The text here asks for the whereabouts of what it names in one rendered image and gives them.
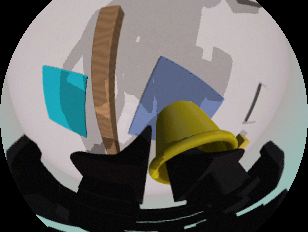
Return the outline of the yellow flat block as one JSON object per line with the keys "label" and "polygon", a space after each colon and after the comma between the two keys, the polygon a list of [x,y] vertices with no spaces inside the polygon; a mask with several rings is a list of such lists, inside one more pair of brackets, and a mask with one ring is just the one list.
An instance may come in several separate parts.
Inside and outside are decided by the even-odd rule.
{"label": "yellow flat block", "polygon": [[247,140],[246,136],[240,135],[240,133],[238,133],[238,136],[236,136],[236,140],[238,140],[238,149],[244,149],[246,148],[246,145],[250,143],[250,140]]}

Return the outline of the brown wooden bar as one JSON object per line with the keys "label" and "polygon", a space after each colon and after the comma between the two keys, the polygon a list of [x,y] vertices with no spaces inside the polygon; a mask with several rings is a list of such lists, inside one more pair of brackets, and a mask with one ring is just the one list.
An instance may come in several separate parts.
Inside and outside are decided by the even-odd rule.
{"label": "brown wooden bar", "polygon": [[125,12],[122,7],[101,7],[98,12],[92,48],[92,91],[94,111],[102,141],[108,154],[117,154],[119,141],[117,137],[117,123],[115,123],[115,63],[119,34],[122,30]]}

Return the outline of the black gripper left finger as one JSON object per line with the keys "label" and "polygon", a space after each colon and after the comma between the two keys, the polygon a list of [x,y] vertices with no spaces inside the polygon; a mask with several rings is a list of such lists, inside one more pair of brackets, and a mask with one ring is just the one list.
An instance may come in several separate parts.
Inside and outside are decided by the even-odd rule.
{"label": "black gripper left finger", "polygon": [[143,190],[146,188],[147,168],[151,145],[151,125],[117,154],[96,154],[73,152],[70,154],[74,166],[82,177],[88,176],[115,182],[115,184],[133,186],[135,198],[142,205]]}

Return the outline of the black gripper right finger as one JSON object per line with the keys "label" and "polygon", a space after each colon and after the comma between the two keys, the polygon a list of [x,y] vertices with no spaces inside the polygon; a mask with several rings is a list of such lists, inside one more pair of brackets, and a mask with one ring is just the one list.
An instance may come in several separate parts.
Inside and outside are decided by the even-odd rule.
{"label": "black gripper right finger", "polygon": [[187,194],[192,192],[192,189],[196,188],[196,185],[200,184],[200,181],[211,170],[240,161],[244,152],[246,151],[242,148],[214,153],[203,152],[199,148],[191,148],[175,154],[170,160],[166,160],[174,202],[185,201]]}

